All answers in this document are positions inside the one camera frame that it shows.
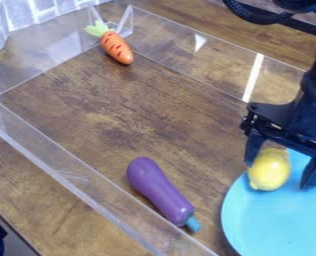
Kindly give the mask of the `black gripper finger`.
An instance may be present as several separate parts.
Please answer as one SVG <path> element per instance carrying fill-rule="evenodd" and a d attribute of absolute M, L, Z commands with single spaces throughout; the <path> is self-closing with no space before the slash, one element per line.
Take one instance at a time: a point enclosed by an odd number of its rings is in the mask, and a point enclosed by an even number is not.
<path fill-rule="evenodd" d="M 253 165 L 265 141 L 266 141 L 266 137 L 262 135 L 262 133 L 258 130 L 253 129 L 249 132 L 246 147 L 245 147 L 245 163 L 248 166 Z"/>
<path fill-rule="evenodd" d="M 302 173 L 300 188 L 311 189 L 316 187 L 316 158 L 312 158 Z"/>

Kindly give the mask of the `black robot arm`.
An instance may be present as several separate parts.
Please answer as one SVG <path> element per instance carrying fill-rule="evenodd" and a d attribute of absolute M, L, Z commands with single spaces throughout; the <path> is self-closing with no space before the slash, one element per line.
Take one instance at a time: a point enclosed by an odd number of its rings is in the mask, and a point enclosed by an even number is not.
<path fill-rule="evenodd" d="M 293 13 L 316 13 L 316 0 L 274 0 Z M 248 141 L 245 163 L 252 166 L 264 142 L 272 142 L 311 157 L 304 168 L 300 188 L 316 187 L 316 60 L 304 73 L 300 91 L 292 102 L 282 105 L 249 103 L 241 123 Z"/>

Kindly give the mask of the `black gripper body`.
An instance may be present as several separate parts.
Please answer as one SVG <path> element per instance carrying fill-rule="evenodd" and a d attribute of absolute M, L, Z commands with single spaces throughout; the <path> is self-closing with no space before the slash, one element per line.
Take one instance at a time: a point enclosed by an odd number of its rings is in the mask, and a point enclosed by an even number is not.
<path fill-rule="evenodd" d="M 248 115 L 242 119 L 241 129 L 245 135 L 256 129 L 266 140 L 288 147 L 300 153 L 316 157 L 316 107 L 296 103 L 284 105 L 249 103 Z"/>

